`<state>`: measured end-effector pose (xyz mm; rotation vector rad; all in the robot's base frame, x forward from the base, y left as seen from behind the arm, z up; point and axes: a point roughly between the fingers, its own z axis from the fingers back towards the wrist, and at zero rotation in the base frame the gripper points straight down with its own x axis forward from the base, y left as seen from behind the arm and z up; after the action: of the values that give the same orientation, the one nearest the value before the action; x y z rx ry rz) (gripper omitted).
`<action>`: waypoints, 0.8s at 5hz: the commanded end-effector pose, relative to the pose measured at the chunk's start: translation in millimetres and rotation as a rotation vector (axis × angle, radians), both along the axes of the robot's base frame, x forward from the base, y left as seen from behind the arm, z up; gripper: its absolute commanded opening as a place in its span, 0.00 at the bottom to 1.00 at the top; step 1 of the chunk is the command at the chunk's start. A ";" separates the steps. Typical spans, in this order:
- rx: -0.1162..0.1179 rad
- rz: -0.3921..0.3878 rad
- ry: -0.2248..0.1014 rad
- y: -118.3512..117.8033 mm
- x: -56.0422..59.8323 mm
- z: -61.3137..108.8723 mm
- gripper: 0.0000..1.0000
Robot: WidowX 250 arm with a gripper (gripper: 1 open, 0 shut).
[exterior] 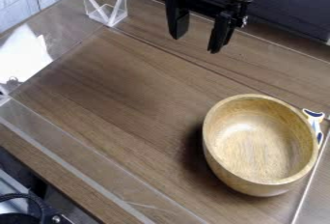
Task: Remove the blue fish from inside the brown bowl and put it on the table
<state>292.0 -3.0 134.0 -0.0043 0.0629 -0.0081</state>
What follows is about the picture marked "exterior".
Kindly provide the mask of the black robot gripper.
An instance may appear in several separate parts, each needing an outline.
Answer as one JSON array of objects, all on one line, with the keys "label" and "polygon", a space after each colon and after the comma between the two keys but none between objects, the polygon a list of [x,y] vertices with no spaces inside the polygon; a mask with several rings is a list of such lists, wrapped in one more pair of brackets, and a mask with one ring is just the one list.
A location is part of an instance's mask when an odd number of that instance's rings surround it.
[{"label": "black robot gripper", "polygon": [[214,19],[207,51],[215,54],[229,43],[235,27],[247,23],[247,7],[253,0],[165,0],[170,35],[178,40],[190,26],[190,11]]}]

